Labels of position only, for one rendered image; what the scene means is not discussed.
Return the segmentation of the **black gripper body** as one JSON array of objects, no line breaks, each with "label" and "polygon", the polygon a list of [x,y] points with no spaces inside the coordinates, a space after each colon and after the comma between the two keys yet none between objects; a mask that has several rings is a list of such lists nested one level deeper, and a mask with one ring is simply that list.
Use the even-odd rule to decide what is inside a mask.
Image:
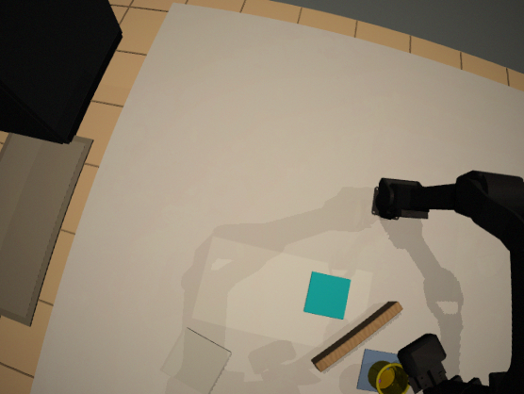
[{"label": "black gripper body", "polygon": [[479,378],[464,382],[459,375],[447,379],[444,371],[438,372],[435,365],[446,359],[446,353],[436,334],[425,334],[398,352],[401,366],[408,377],[415,378],[419,389],[434,387],[442,394],[462,394],[466,388],[482,385]]}]

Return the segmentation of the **olive yellow cup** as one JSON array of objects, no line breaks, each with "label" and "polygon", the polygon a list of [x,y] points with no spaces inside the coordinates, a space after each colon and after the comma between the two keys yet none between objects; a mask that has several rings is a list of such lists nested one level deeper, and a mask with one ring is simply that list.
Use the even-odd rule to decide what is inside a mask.
[{"label": "olive yellow cup", "polygon": [[368,371],[368,381],[379,394],[405,394],[410,387],[407,377],[401,364],[384,360],[374,363]]}]

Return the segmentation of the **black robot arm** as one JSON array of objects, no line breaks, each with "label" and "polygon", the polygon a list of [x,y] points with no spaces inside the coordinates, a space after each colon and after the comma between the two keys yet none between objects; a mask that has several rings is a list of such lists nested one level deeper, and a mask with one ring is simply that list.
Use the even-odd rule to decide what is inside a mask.
[{"label": "black robot arm", "polygon": [[379,187],[374,188],[371,213],[381,218],[428,219],[430,209],[454,210],[471,218],[510,251],[510,368],[506,372],[489,373],[489,386],[469,386],[462,394],[524,394],[523,178],[495,172],[471,171],[458,176],[454,184],[423,187],[418,181],[381,178]]}]

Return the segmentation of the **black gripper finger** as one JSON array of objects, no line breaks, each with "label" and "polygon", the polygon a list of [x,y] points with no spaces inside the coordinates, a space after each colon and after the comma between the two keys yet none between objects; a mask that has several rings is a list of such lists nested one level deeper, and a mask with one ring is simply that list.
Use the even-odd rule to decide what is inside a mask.
[{"label": "black gripper finger", "polygon": [[[440,372],[441,370],[445,372],[445,374],[447,373],[442,365],[441,362],[439,362],[439,364],[435,365],[436,369],[438,370],[438,372]],[[414,393],[417,394],[420,390],[422,389],[419,389],[417,384],[416,384],[416,381],[414,380],[415,378],[411,378],[411,377],[407,377],[408,379],[408,385],[411,386],[414,390]]]}]

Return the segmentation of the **long wooden rail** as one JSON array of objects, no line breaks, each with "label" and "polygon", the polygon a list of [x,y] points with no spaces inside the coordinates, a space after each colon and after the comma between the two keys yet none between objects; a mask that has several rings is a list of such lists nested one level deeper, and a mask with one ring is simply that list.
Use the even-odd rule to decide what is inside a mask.
[{"label": "long wooden rail", "polygon": [[381,326],[387,324],[392,318],[399,314],[400,311],[402,311],[402,307],[399,302],[390,301],[384,304],[370,317],[353,328],[347,335],[312,358],[312,363],[320,372],[324,371],[333,365],[340,357],[343,357],[366,338],[370,337]]}]

